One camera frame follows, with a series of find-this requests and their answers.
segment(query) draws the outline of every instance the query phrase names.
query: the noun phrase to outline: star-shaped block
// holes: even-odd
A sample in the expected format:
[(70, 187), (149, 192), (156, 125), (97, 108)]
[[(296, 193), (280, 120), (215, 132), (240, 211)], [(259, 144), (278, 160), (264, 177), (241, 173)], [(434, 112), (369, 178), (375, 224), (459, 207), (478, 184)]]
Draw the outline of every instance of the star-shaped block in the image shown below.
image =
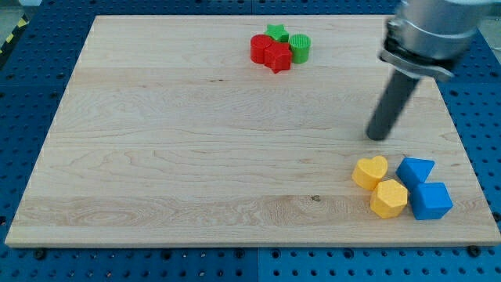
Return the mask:
[(269, 24), (267, 26), (265, 34), (278, 42), (289, 41), (289, 33), (285, 30), (283, 24), (277, 24), (277, 25)]
[(272, 69), (273, 73), (290, 69), (292, 52), (289, 50), (289, 43), (272, 42), (265, 49), (265, 66)]

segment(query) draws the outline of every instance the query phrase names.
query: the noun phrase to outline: blue triangular prism block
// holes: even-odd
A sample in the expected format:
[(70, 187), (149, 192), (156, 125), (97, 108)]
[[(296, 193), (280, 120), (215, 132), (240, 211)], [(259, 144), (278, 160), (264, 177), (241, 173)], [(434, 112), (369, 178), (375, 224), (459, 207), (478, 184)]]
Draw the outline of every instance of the blue triangular prism block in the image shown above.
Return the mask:
[(424, 183), (435, 162), (413, 157), (405, 157), (397, 168), (397, 176), (411, 193), (418, 184)]

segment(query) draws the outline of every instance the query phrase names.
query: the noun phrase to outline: blue perforated surface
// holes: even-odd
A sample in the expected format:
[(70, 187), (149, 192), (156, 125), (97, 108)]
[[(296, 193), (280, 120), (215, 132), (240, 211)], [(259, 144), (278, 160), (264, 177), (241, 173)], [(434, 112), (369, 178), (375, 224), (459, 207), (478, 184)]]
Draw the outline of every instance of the blue perforated surface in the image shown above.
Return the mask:
[[(3, 244), (95, 15), (386, 14), (397, 3), (45, 0), (0, 71), (0, 281), (501, 280), (501, 247), (470, 252), (466, 248), (40, 252), (13, 250)], [(501, 219), (501, 66), (478, 35), (454, 72), (456, 78), (439, 88), (489, 205)]]

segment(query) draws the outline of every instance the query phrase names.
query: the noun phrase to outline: blue block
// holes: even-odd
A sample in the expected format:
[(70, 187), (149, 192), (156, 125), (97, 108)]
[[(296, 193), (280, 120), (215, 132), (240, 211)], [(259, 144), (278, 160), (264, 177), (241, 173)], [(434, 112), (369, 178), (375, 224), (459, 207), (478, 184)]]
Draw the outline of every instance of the blue block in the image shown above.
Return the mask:
[(417, 220), (441, 219), (452, 201), (444, 183), (421, 183), (410, 194), (410, 204)]
[(397, 176), (412, 193), (418, 184), (426, 181), (434, 166), (434, 161), (405, 157), (397, 168)]

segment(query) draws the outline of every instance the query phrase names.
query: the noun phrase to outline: wooden board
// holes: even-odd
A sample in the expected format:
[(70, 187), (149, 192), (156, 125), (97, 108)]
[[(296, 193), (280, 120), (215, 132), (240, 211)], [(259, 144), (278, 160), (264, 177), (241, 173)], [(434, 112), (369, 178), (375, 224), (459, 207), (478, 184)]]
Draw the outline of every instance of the wooden board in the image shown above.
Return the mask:
[[(310, 60), (249, 60), (268, 23), (312, 38)], [(41, 150), (11, 247), (449, 246), (498, 228), (436, 84), (391, 138), (364, 129), (391, 67), (383, 16), (98, 16)], [(377, 154), (437, 162), (454, 209), (416, 221), (369, 209), (350, 179)]]

